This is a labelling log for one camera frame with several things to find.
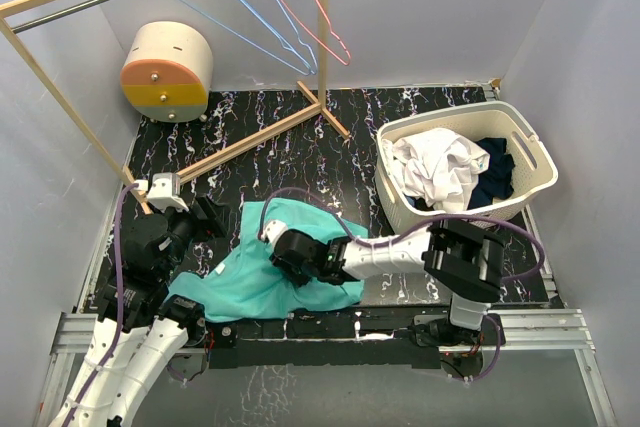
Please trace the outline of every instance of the navy clothing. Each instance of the navy clothing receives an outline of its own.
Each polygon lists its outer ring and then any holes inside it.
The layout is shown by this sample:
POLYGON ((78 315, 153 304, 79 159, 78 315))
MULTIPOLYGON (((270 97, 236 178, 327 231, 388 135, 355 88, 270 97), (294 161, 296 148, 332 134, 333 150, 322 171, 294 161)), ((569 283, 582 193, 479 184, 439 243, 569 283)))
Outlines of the navy clothing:
POLYGON ((516 164, 511 154, 506 153, 507 139, 486 137, 476 144, 489 154, 489 169, 478 177, 468 209, 491 205, 494 197, 504 200, 513 195, 511 174, 516 164))

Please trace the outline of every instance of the clothes hanger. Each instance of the clothes hanger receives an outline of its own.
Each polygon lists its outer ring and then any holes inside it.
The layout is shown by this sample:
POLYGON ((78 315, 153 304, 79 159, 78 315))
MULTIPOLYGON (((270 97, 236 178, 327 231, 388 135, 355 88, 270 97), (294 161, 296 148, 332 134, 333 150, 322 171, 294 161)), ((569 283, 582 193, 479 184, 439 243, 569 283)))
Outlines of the clothes hanger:
POLYGON ((324 7, 320 3, 320 1, 319 0, 314 0, 314 1, 316 2, 316 5, 318 6, 318 9, 320 9, 320 12, 322 13, 322 16, 327 21, 327 25, 329 26, 329 32, 338 41, 338 43, 340 44, 340 47, 342 47, 342 50, 344 50, 344 53, 347 55, 346 60, 342 59, 338 54, 336 54, 333 50, 331 50, 329 47, 327 47, 327 45, 325 45, 324 42, 322 42, 313 32, 311 32, 309 27, 307 27, 304 23, 302 23, 302 21, 300 19, 298 19, 296 14, 294 14, 293 11, 291 10, 291 7, 289 7, 289 5, 284 0, 280 0, 280 2, 282 2, 284 7, 287 9, 287 11, 296 20, 296 22, 298 22, 298 24, 300 24, 300 26, 307 32, 307 34, 309 34, 311 37, 313 37, 313 39, 316 42, 318 42, 318 44, 320 44, 327 52, 329 52, 331 55, 333 55, 341 64, 349 65, 351 63, 351 53, 349 52, 349 49, 347 49, 347 46, 344 44, 344 42, 340 38, 340 36, 333 31, 333 26, 331 25, 331 20, 329 19, 329 16, 327 15, 327 12, 326 12, 326 10, 324 10, 324 7))
POLYGON ((264 47, 261 47, 260 45, 256 44, 255 42, 253 42, 249 38, 245 37, 244 35, 240 34, 239 32, 236 32, 231 27, 229 27, 229 26, 223 24, 222 22, 220 22, 219 20, 215 19, 213 16, 209 15, 208 13, 206 13, 205 11, 203 11, 202 9, 197 7, 196 5, 192 4, 188 0, 179 0, 179 1, 182 2, 183 4, 185 4, 186 6, 192 8, 193 10, 198 12, 200 15, 206 17, 210 21, 212 21, 215 24, 219 25, 220 27, 222 27, 226 31, 234 34, 235 36, 237 36, 240 39, 244 40, 248 44, 250 44, 253 47, 257 48, 261 52, 264 52, 265 54, 267 54, 270 57, 272 57, 273 59, 283 63, 287 67, 290 67, 291 69, 295 70, 296 72, 298 72, 298 73, 300 73, 302 75, 305 75, 305 76, 307 76, 307 75, 315 75, 317 73, 318 63, 317 63, 315 55, 313 53, 313 49, 311 48, 311 46, 309 44, 306 44, 305 42, 302 41, 302 39, 300 37, 300 32, 296 28, 294 22, 291 20, 291 17, 289 17, 289 14, 285 10, 285 8, 282 5, 280 0, 275 0, 275 1, 278 3, 278 6, 280 7, 280 10, 284 14, 284 16, 287 19, 287 21, 289 22, 289 25, 291 25, 291 27, 293 28, 294 32, 296 33, 296 36, 298 38, 298 42, 302 46, 306 47, 307 50, 309 51, 309 54, 310 54, 311 59, 313 61, 313 66, 311 64, 309 64, 309 62, 294 47, 291 46, 291 44, 287 41, 287 39, 285 39, 275 29, 275 27, 273 27, 269 22, 267 22, 246 0, 238 0, 238 1, 240 1, 240 3, 242 3, 242 5, 244 5, 249 10, 249 12, 251 12, 262 23, 262 25, 264 25, 280 41, 280 45, 282 46, 283 49, 291 52, 293 55, 295 55, 302 62, 302 64, 304 65, 304 68, 306 70, 302 70, 302 69, 294 66, 293 64, 291 64, 287 60, 279 57, 278 55, 274 54, 273 52, 268 51, 264 47))

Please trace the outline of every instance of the basket hole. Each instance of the basket hole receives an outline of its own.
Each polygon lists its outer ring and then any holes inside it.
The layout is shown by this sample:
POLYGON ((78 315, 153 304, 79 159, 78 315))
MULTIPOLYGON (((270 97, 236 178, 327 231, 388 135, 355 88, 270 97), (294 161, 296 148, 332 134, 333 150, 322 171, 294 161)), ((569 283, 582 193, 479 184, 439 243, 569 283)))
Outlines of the basket hole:
POLYGON ((513 141, 520 149, 520 152, 522 152, 522 154, 524 155, 524 158, 527 160, 527 164, 529 164, 529 168, 531 168, 531 170, 536 170, 538 168, 538 163, 529 150, 527 142, 522 138, 520 133, 516 131, 511 132, 511 139, 513 139, 513 141))

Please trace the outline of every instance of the white wall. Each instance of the white wall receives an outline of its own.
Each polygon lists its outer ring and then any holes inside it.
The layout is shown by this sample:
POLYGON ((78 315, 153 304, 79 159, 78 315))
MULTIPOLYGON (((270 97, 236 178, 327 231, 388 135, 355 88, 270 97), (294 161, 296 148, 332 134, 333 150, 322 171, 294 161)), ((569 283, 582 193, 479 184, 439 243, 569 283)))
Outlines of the white wall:
MULTIPOLYGON (((259 39, 261 45, 278 48, 277 41, 237 1, 197 1, 236 30, 259 39)), ((273 0, 249 1, 274 25, 283 26, 283 34, 291 32, 276 16, 273 0)), ((543 1, 330 0, 335 30, 351 49, 353 63, 344 67, 332 60, 329 84, 389 86, 502 77, 543 1)), ((291 3, 302 12, 303 20, 315 25, 311 0, 291 3)), ((102 8, 126 50, 137 29, 147 22, 176 20, 198 29, 214 51, 216 90, 291 88, 296 78, 302 78, 177 0, 113 0, 102 8)))
POLYGON ((503 84, 558 165, 535 213, 622 426, 640 418, 639 33, 638 0, 546 0, 503 84))
MULTIPOLYGON (((124 53, 102 12, 21 37, 123 161, 138 116, 120 93, 124 53)), ((60 312, 78 299, 118 180, 3 37, 0 105, 0 424, 26 426, 60 312)))

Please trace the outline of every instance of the wooden clothes rack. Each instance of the wooden clothes rack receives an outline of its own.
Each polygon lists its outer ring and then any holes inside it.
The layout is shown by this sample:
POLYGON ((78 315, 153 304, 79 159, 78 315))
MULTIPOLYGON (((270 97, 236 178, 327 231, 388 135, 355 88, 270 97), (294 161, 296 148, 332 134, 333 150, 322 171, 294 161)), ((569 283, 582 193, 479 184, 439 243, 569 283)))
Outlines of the wooden clothes rack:
MULTIPOLYGON (((108 0, 89 0, 76 6, 63 9, 54 14, 50 14, 41 19, 36 19, 34 21, 19 25, 16 28, 11 28, 7 23, 7 17, 21 12, 26 12, 35 7, 49 4, 53 1, 56 0, 13 0, 11 2, 6 2, 0 5, 0 31, 2 31, 2 34, 7 38, 11 46, 16 50, 20 57, 22 57, 24 62, 38 77, 40 82, 42 82, 42 84, 58 102, 58 104, 60 104, 60 107, 62 107, 69 118, 76 124, 82 134, 96 148, 98 153, 107 162, 109 167, 116 173, 119 179, 125 185, 129 185, 135 181, 129 168, 127 166, 120 167, 118 162, 107 151, 106 147, 102 144, 102 142, 100 142, 100 139, 98 139, 96 134, 82 119, 80 114, 78 114, 78 112, 73 108, 71 102, 64 96, 64 94, 56 86, 54 81, 47 75, 47 73, 43 70, 38 61, 17 35, 19 32, 24 32, 30 28, 43 25, 53 20, 92 7, 94 5, 99 5, 100 3, 106 2, 108 0)), ((319 1, 326 10, 328 6, 328 0, 319 1)), ((318 11, 318 37, 325 45, 327 44, 328 27, 320 9, 318 11)), ((180 176, 181 183, 184 184, 195 179, 199 175, 210 171, 216 166, 228 162, 234 157, 237 157, 238 155, 257 147, 263 142, 280 135, 281 133, 304 122, 305 120, 310 119, 311 117, 315 117, 316 115, 322 115, 338 131, 340 135, 342 135, 345 139, 348 139, 349 132, 327 109, 326 82, 327 51, 324 50, 324 48, 321 48, 320 44, 318 44, 318 97, 314 96, 303 82, 298 82, 298 87, 300 88, 304 96, 309 100, 309 102, 311 102, 311 105, 179 171, 178 175, 180 176)), ((144 196, 135 191, 134 193, 136 195, 136 199, 138 199, 138 201, 140 202, 144 212, 147 214, 151 213, 151 209, 146 203, 144 196)))

